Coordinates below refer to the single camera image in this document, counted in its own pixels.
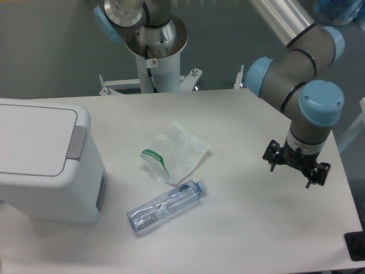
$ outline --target plastic water bottle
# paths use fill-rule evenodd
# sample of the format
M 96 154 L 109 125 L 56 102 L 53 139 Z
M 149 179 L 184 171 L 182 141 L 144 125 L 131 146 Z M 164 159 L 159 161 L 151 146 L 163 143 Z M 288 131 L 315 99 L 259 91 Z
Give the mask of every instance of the plastic water bottle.
M 358 14 L 364 0 L 316 0 L 313 13 L 316 21 L 329 26 L 344 26 Z
M 135 232 L 154 224 L 174 212 L 198 201 L 206 190 L 205 183 L 200 180 L 195 183 L 189 180 L 150 202 L 147 202 L 129 212 L 127 216 Z

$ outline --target light blue joint cap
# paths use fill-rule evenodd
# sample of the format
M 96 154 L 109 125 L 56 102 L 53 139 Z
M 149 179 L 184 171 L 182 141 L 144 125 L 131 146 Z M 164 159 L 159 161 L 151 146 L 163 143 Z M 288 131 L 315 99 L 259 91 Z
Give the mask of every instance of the light blue joint cap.
M 268 57 L 257 59 L 246 74 L 245 84 L 257 97 L 260 97 L 260 89 L 263 79 L 273 60 Z
M 343 36 L 337 29 L 334 29 L 333 27 L 325 26 L 322 27 L 322 29 L 327 30 L 331 34 L 333 41 L 335 42 L 336 52 L 335 52 L 335 59 L 333 62 L 336 62 L 336 60 L 340 58 L 340 56 L 344 52 L 345 43 Z
M 94 18 L 97 21 L 99 27 L 102 29 L 103 33 L 113 42 L 117 43 L 122 40 L 119 34 L 115 31 L 113 26 L 109 23 L 105 14 L 99 6 L 94 8 Z
M 344 98 L 342 90 L 331 82 L 314 80 L 299 95 L 299 108 L 311 123 L 329 127 L 340 118 Z

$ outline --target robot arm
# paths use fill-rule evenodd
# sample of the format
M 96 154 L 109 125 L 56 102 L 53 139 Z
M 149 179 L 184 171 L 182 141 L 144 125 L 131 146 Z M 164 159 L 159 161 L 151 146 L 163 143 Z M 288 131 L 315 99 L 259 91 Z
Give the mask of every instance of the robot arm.
M 125 38 L 136 58 L 141 92 L 179 91 L 180 52 L 188 35 L 171 15 L 171 0 L 105 0 L 104 12 L 96 7 L 95 18 L 111 40 Z
M 319 28 L 296 0 L 251 0 L 252 5 L 290 50 L 280 62 L 267 57 L 255 61 L 246 85 L 258 97 L 291 119 L 283 147 L 272 140 L 263 156 L 271 164 L 300 170 L 310 184 L 324 185 L 330 169 L 316 159 L 337 122 L 343 94 L 333 83 L 309 82 L 344 50 L 341 34 Z
M 104 9 L 112 23 L 128 30 L 158 28 L 171 18 L 170 0 L 105 0 Z

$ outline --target gray floor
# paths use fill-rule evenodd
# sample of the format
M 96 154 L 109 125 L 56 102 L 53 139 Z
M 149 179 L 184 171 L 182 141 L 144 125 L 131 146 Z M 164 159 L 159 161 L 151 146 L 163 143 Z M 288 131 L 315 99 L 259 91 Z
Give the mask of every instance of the gray floor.
M 123 43 L 104 37 L 92 10 L 100 0 L 0 2 L 0 97 L 35 99 L 97 95 L 104 80 L 137 78 L 133 56 Z M 203 70 L 204 90 L 231 88 L 242 64 L 259 57 L 281 59 L 285 47 L 247 0 L 173 0 L 173 13 L 186 24 L 189 41 L 181 73 Z M 339 28 L 343 56 L 318 78 L 345 94 L 338 138 L 359 115 L 365 97 L 365 32 L 352 23 Z M 342 154 L 356 203 L 365 202 L 365 133 Z

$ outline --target bolt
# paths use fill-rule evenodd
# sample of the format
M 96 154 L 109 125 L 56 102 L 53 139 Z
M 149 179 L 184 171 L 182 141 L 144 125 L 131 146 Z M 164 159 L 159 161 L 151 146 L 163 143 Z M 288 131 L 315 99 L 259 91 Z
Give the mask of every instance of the bolt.
M 101 75 L 99 75 L 99 79 L 100 79 L 100 84 L 102 85 L 102 88 L 106 88 L 106 92 L 107 92 L 107 94 L 108 95 L 111 95 L 112 94 L 112 92 L 110 92 L 110 89 L 109 89 L 109 87 L 107 87 L 106 85 L 105 85 L 105 82 L 104 82 L 104 80 L 103 80 L 103 77 L 101 76 Z

